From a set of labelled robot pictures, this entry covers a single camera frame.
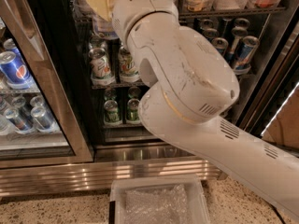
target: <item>refrigerator door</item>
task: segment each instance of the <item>refrigerator door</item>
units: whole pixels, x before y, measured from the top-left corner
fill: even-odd
[[[8,121],[11,130],[0,133],[0,168],[93,161],[93,151],[75,112],[76,104],[66,94],[64,81],[59,77],[27,0],[0,0],[0,7],[0,17],[7,29],[4,40],[14,41],[21,51],[16,57],[23,58],[22,67],[28,68],[33,78],[31,83],[26,79],[30,83],[27,87],[7,79],[6,86],[0,89],[2,106],[11,109],[15,106],[13,99],[21,96],[29,110],[28,117],[19,107],[15,113],[2,110],[1,120]],[[2,47],[2,58],[7,58],[6,52]],[[3,63],[10,61],[9,64],[15,65],[21,61],[17,58],[8,62],[2,59],[3,78],[9,75],[5,74]],[[36,96],[45,100],[48,111],[43,115],[33,112],[30,104]]]

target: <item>light strip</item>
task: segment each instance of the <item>light strip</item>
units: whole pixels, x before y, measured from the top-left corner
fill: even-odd
[[[264,132],[268,129],[268,127],[271,125],[271,123],[273,122],[273,120],[277,117],[277,115],[279,114],[279,112],[282,110],[283,106],[288,103],[290,97],[296,91],[297,87],[299,87],[299,82],[296,84],[295,88],[291,91],[291,93],[289,94],[288,98],[283,102],[282,106],[280,107],[280,109],[278,110],[278,112],[275,114],[275,116],[270,120],[270,122],[264,128],[264,130],[261,133],[261,136],[263,136]]]

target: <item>floor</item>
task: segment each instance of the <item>floor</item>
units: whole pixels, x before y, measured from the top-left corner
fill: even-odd
[[[203,181],[206,205],[212,224],[296,224],[250,190],[228,177]],[[1,224],[107,224],[109,190],[55,195],[6,197],[0,202]]]

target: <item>speckled floor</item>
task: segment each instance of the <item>speckled floor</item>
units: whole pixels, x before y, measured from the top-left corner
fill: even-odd
[[[281,224],[264,200],[231,178],[205,181],[203,188],[212,224]],[[3,198],[1,224],[107,224],[108,190]],[[284,222],[296,224],[282,214]]]

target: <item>refrigerator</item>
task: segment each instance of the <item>refrigerator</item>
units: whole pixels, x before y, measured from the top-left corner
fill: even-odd
[[[30,101],[42,96],[58,127],[41,132],[38,122],[32,121],[32,133],[16,132],[12,126],[12,133],[0,136],[0,196],[109,189],[114,179],[142,176],[225,178],[226,173],[209,161],[148,132],[132,119],[134,112],[128,115],[129,90],[137,88],[141,98],[148,87],[140,79],[123,80],[120,40],[111,30],[99,31],[103,23],[82,2],[0,0],[5,27],[1,42],[13,40],[35,83],[33,88],[3,88],[1,97],[12,105],[12,98],[20,94],[32,110]],[[282,103],[281,93],[291,91],[299,79],[298,0],[281,0],[275,7],[201,11],[186,9],[185,0],[174,2],[179,22],[199,32],[204,20],[212,21],[219,32],[224,20],[249,22],[248,35],[259,39],[260,46],[249,71],[237,74],[241,90],[237,103],[221,115],[260,137]],[[98,48],[105,49],[109,62],[108,82],[93,76],[91,52]],[[112,123],[106,110],[111,89],[119,110]]]

